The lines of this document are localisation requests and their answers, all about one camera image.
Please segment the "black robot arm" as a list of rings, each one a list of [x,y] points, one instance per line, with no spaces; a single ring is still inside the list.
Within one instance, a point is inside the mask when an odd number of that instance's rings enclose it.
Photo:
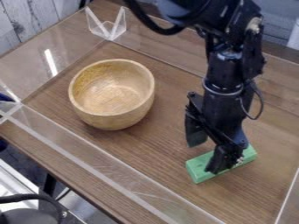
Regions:
[[[263,73],[263,15],[252,0],[156,0],[163,28],[136,0],[124,0],[139,21],[154,32],[170,36],[191,27],[206,41],[208,71],[203,94],[188,93],[184,128],[194,147],[212,140],[214,153],[206,172],[216,174],[243,162],[248,140],[242,128],[255,97],[262,95],[255,78]]]

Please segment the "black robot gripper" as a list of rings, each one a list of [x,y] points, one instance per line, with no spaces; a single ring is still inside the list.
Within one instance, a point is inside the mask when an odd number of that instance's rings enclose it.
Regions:
[[[242,123],[252,102],[254,90],[248,84],[232,89],[202,82],[204,94],[190,92],[186,106],[184,131],[188,147],[204,144],[210,138],[216,144],[206,172],[219,174],[230,169],[248,147]]]

